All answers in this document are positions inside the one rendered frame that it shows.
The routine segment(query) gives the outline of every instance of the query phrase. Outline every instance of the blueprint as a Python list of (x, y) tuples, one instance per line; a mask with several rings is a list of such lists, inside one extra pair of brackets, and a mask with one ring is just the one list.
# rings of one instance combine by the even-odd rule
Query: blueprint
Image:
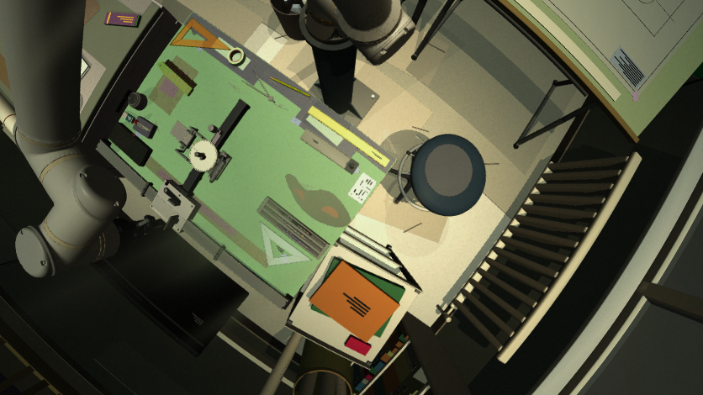
[(629, 92), (642, 92), (703, 20), (701, 0), (543, 0)]

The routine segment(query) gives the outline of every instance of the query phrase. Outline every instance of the red eraser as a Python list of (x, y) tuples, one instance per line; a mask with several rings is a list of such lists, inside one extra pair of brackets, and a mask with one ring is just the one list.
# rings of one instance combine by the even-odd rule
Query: red eraser
[(349, 339), (346, 340), (344, 345), (363, 356), (368, 354), (368, 351), (371, 350), (370, 344), (364, 343), (361, 339), (354, 337), (353, 335), (349, 336)]

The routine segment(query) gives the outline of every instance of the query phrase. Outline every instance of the tiled floor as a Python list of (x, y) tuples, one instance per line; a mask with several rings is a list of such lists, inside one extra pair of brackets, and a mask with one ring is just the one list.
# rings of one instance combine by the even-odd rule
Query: tiled floor
[[(188, 8), (238, 42), (256, 46), (257, 53), (301, 87), (310, 89), (317, 81), (310, 46), (279, 37), (283, 28), (267, 0), (166, 0), (163, 4), (172, 7), (177, 18), (186, 18)], [(388, 61), (372, 66), (358, 53), (356, 64), (357, 79), (379, 95), (358, 125), (376, 143), (405, 152), (420, 143), (408, 139), (409, 135), (427, 140), (457, 134), (471, 141), (485, 162), (499, 163), (487, 166), (484, 195), (463, 215), (443, 218), (407, 202), (393, 205), (399, 188), (387, 176), (383, 188), (351, 223), (376, 241), (391, 244), (410, 272), (422, 279), (423, 293), (410, 312), (426, 324), (436, 320), (435, 306), (451, 301), (485, 257), (570, 125), (561, 125), (519, 150), (512, 147), (552, 80), (565, 78), (483, 1), (463, 2), (420, 57), (411, 60), (442, 4), (428, 1), (414, 35)], [(412, 15), (415, 5), (416, 1), (406, 1), (403, 10)], [(575, 88), (558, 88), (535, 129), (583, 101)], [(417, 224), (421, 225), (406, 232)], [(252, 313), (253, 321), (273, 329), (264, 324), (270, 318)]]

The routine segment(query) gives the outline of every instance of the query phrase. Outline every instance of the yellow pencil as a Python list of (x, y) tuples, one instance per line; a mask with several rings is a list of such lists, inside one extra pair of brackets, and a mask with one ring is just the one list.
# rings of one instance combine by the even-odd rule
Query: yellow pencil
[(301, 91), (301, 90), (298, 89), (298, 88), (291, 87), (290, 85), (288, 85), (287, 83), (285, 83), (285, 82), (283, 82), (283, 81), (279, 81), (279, 80), (277, 80), (276, 78), (273, 78), (272, 76), (269, 77), (269, 78), (271, 78), (271, 79), (274, 80), (275, 82), (278, 82), (279, 84), (283, 84), (283, 85), (285, 85), (286, 87), (289, 87), (289, 88), (293, 89), (295, 92), (303, 93), (305, 96), (310, 97), (310, 95), (309, 95), (308, 93), (305, 93), (305, 92)]

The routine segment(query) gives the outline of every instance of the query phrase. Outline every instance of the roll of tape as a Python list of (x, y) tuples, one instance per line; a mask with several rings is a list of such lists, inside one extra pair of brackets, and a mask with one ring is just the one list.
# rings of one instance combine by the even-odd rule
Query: roll of tape
[(245, 58), (244, 51), (239, 47), (233, 48), (227, 55), (227, 60), (235, 66), (239, 66), (244, 63)]

